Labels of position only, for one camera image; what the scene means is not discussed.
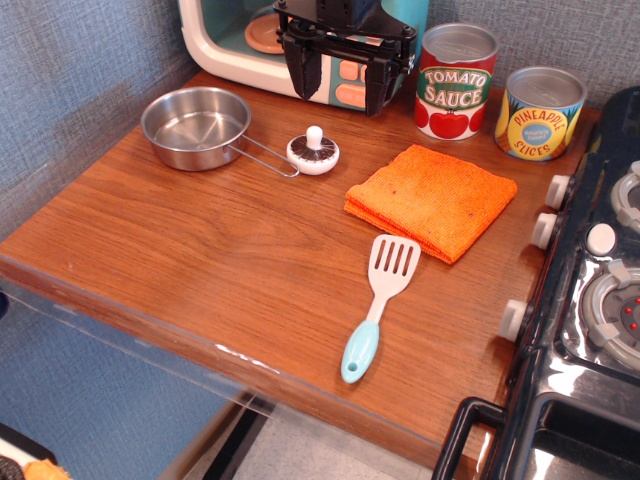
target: stove burner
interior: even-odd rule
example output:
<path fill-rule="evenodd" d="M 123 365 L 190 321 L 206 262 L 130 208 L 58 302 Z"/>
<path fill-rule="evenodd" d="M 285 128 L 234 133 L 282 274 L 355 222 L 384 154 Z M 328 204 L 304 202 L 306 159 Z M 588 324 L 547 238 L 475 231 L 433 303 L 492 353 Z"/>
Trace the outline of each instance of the stove burner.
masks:
<path fill-rule="evenodd" d="M 640 162 L 633 162 L 629 173 L 616 182 L 611 190 L 611 203 L 617 220 L 625 227 L 640 233 L 640 209 L 638 197 L 640 186 Z"/>
<path fill-rule="evenodd" d="M 582 317 L 589 339 L 619 362 L 640 370 L 640 268 L 621 260 L 607 265 L 582 298 Z"/>

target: spatula handle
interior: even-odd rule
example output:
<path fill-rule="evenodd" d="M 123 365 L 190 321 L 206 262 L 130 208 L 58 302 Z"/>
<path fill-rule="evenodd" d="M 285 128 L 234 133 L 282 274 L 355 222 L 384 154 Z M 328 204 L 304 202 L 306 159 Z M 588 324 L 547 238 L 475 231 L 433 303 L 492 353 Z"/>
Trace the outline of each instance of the spatula handle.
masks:
<path fill-rule="evenodd" d="M 380 326 L 365 320 L 354 330 L 342 357 L 342 379 L 354 383 L 362 378 L 378 349 Z"/>

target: slotted spatula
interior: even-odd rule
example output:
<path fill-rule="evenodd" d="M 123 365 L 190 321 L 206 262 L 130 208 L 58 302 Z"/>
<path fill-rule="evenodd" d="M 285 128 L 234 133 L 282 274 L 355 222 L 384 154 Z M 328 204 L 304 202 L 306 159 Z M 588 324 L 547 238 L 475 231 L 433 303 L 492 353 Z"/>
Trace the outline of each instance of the slotted spatula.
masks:
<path fill-rule="evenodd" d="M 387 301 L 402 292 L 416 271 L 420 245 L 408 238 L 380 235 L 373 241 L 369 258 L 369 283 L 373 303 L 367 318 L 349 338 L 342 357 L 342 378 L 347 383 L 360 380 L 378 349 L 380 317 Z"/>

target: black stove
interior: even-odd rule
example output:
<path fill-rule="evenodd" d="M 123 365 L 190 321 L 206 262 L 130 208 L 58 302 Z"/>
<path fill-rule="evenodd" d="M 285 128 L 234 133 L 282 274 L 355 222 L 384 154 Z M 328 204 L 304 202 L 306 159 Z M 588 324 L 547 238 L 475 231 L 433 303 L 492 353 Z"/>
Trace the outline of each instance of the black stove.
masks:
<path fill-rule="evenodd" d="M 640 87 L 614 95 L 532 242 L 533 298 L 510 301 L 506 408 L 463 401 L 434 470 L 452 478 L 473 424 L 495 429 L 481 478 L 640 479 Z"/>

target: wooden countertop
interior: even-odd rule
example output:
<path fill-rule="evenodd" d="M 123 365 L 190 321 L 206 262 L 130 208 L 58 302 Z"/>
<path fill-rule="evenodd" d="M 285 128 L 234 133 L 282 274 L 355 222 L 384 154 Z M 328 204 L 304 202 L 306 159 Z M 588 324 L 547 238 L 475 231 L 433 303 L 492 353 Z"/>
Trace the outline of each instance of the wooden countertop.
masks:
<path fill-rule="evenodd" d="M 206 73 L 195 85 L 242 96 L 248 135 L 280 152 L 321 126 L 338 165 L 285 179 L 239 157 L 186 173 L 162 165 L 138 127 L 2 243 L 0 275 L 433 467 L 462 399 L 504 403 L 513 345 L 497 336 L 502 310 L 532 293 L 544 253 L 529 239 L 547 187 L 574 172 L 597 112 L 583 111 L 565 155 L 534 163 L 493 141 L 497 90 L 481 132 L 447 142 L 414 126 L 414 78 L 377 118 Z M 455 265 L 422 255 L 387 305 L 373 365 L 347 385 L 340 362 L 372 300 L 366 271 L 381 232 L 343 211 L 344 194 L 414 143 L 519 191 Z M 484 441 L 478 432 L 465 451 L 470 468 Z"/>

